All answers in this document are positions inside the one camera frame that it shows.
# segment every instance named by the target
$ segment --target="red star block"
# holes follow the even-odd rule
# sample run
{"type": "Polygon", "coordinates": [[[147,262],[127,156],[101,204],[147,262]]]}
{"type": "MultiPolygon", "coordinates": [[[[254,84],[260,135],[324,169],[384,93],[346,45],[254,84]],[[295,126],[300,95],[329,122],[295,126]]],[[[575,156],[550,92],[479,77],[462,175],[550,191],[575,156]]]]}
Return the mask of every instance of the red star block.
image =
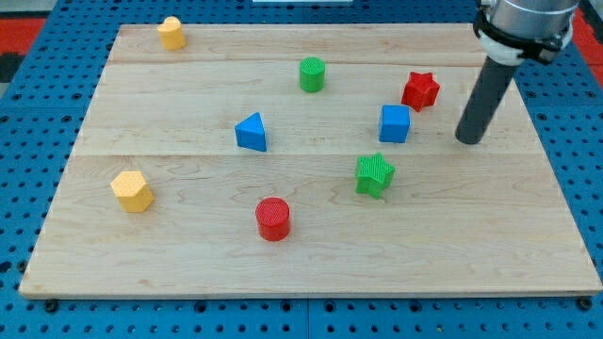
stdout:
{"type": "Polygon", "coordinates": [[[433,81],[431,73],[415,73],[411,72],[411,76],[404,88],[402,95],[402,104],[412,107],[415,111],[420,112],[423,107],[431,106],[435,103],[437,92],[440,90],[440,85],[433,81]]]}

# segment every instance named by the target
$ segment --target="yellow hexagonal block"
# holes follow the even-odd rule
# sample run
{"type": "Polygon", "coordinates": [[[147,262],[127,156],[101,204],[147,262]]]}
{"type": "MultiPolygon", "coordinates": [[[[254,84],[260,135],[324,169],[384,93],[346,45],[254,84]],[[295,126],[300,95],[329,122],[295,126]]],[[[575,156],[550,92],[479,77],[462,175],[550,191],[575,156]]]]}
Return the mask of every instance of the yellow hexagonal block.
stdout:
{"type": "Polygon", "coordinates": [[[177,50],[187,45],[184,33],[182,33],[182,25],[176,17],[167,17],[163,24],[157,27],[159,38],[163,48],[167,50],[177,50]]]}
{"type": "Polygon", "coordinates": [[[142,172],[123,171],[112,182],[113,193],[125,212],[144,212],[155,200],[142,172]]]}

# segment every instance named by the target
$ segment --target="blue block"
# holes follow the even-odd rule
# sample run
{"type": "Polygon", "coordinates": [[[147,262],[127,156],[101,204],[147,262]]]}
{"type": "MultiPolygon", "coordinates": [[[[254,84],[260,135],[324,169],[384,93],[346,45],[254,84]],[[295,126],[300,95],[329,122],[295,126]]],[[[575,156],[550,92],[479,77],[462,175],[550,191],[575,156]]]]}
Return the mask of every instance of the blue block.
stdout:
{"type": "Polygon", "coordinates": [[[266,151],[266,132],[259,113],[251,116],[235,126],[236,144],[260,152],[266,151]]]}
{"type": "Polygon", "coordinates": [[[411,114],[406,105],[384,105],[379,118],[379,141],[397,142],[406,141],[408,130],[411,127],[411,114]]]}

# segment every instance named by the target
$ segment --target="blue pegboard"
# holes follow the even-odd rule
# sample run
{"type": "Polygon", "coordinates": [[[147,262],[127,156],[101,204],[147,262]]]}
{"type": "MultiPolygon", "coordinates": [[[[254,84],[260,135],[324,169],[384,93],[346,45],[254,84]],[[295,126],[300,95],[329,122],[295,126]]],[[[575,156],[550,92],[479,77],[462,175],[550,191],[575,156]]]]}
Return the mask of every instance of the blue pegboard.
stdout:
{"type": "MultiPolygon", "coordinates": [[[[0,337],[601,337],[603,298],[68,301],[17,292],[120,24],[468,23],[473,0],[59,0],[0,100],[0,337]]],[[[603,94],[578,50],[515,80],[579,231],[603,267],[603,94]]]]}

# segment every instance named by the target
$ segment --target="wooden cutting board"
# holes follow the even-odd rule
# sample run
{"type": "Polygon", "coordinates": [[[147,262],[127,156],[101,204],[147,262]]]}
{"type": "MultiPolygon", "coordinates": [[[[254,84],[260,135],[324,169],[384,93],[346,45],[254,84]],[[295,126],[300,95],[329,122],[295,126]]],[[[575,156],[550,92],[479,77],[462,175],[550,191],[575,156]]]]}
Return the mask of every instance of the wooden cutting board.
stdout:
{"type": "Polygon", "coordinates": [[[119,32],[21,292],[46,299],[419,298],[590,295],[601,282],[515,84],[482,144],[454,137],[485,54],[467,24],[154,25],[119,32]],[[304,57],[327,62],[302,92],[304,57]],[[409,72],[436,105],[405,144],[378,142],[409,72]],[[236,146],[260,112],[267,153],[236,146]],[[396,166],[375,200],[356,158],[396,166]],[[142,170],[155,202],[126,214],[109,183],[142,170]],[[257,234],[279,196],[292,232],[257,234]]]}

